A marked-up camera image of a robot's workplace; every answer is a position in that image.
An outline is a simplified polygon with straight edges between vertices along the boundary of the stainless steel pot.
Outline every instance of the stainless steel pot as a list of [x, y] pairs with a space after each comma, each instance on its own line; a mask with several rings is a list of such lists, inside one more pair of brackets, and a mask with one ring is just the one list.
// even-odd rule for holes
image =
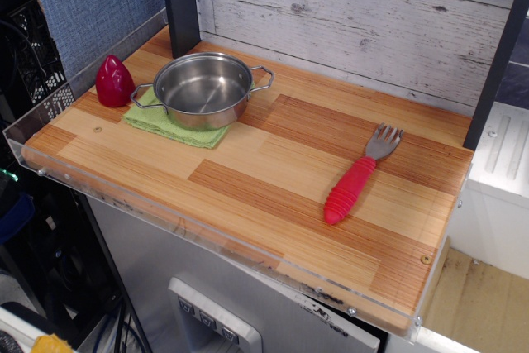
[[[252, 70], [270, 75], [268, 84], [254, 88]], [[274, 72], [264, 66], [248, 68], [223, 53], [197, 53], [177, 58], [164, 66], [152, 84], [141, 84], [131, 100], [142, 109], [162, 107], [179, 126], [194, 131], [216, 130], [233, 123], [246, 110], [250, 95], [272, 85]], [[141, 105], [135, 96], [153, 86], [160, 103]]]

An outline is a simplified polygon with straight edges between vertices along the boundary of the white wood panel wall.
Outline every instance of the white wood panel wall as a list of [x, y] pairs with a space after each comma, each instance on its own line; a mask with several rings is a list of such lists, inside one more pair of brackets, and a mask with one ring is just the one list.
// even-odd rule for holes
[[511, 4], [198, 0], [198, 11], [204, 40], [472, 115]]

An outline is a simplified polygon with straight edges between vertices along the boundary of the wooden board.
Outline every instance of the wooden board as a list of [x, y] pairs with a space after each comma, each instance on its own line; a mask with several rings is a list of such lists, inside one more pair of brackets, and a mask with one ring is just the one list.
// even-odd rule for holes
[[[436, 257], [473, 154], [462, 148], [469, 119], [205, 42], [195, 49], [207, 50], [276, 75], [216, 149], [132, 128], [121, 120], [129, 107], [104, 107], [92, 89], [27, 142], [26, 160], [406, 334], [403, 316], [417, 313], [430, 276], [421, 257]], [[136, 83], [149, 83], [169, 61], [164, 29], [126, 66]], [[405, 130], [401, 144], [350, 215], [327, 225], [326, 196], [380, 122]]]
[[482, 353], [529, 346], [529, 280], [449, 250], [425, 327]]
[[204, 40], [470, 116], [511, 4], [198, 0], [198, 10]]

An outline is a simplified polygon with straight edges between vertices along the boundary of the pot rim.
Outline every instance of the pot rim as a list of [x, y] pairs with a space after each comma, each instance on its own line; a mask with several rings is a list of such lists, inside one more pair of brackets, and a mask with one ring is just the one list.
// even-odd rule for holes
[[[250, 82], [249, 82], [250, 84], [248, 84], [248, 87], [246, 88], [244, 95], [242, 95], [241, 98], [238, 101], [234, 102], [233, 104], [231, 104], [231, 105], [229, 105], [227, 107], [224, 107], [223, 109], [218, 109], [218, 110], [213, 111], [213, 112], [186, 112], [186, 111], [182, 111], [182, 110], [179, 110], [179, 109], [175, 109], [175, 108], [169, 106], [164, 101], [162, 101], [160, 99], [160, 97], [158, 96], [159, 89], [157, 89], [157, 88], [159, 87], [158, 82], [162, 79], [164, 74], [166, 74], [169, 69], [174, 67], [174, 65], [182, 64], [183, 62], [186, 62], [188, 60], [195, 60], [195, 59], [201, 59], [201, 58], [228, 59], [228, 60], [234, 62], [235, 64], [238, 64], [248, 74], [248, 76], [250, 77]], [[207, 51], [207, 52], [203, 52], [203, 53], [193, 53], [193, 54], [184, 55], [182, 57], [178, 57], [177, 59], [174, 59], [174, 60], [170, 61], [168, 64], [164, 65], [164, 67], [162, 69], [160, 69], [160, 71], [156, 74], [155, 80], [152, 83], [152, 85], [153, 85], [153, 89], [154, 89], [156, 98], [168, 110], [170, 109], [173, 112], [178, 112], [178, 113], [183, 114], [183, 115], [208, 116], [208, 115], [215, 115], [217, 113], [225, 112], [225, 111], [227, 111], [229, 109], [232, 109], [232, 108], [236, 107], [239, 103], [241, 103], [241, 101], [243, 101], [245, 98], [250, 99], [248, 97], [248, 95], [251, 92], [252, 87], [254, 86], [254, 76], [251, 73], [251, 70], [248, 67], [248, 65], [246, 65], [243, 61], [239, 60], [238, 58], [234, 57], [233, 55], [229, 55], [229, 54], [225, 54], [225, 53], [221, 53], [221, 52]]]

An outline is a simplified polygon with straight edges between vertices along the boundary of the metal fork head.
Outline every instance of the metal fork head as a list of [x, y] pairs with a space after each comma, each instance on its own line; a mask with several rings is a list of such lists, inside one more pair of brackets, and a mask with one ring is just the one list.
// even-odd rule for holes
[[380, 123], [365, 147], [365, 155], [375, 160], [391, 155], [403, 134], [404, 130], [399, 130], [397, 127], [391, 129], [391, 126], [384, 128], [384, 123]]

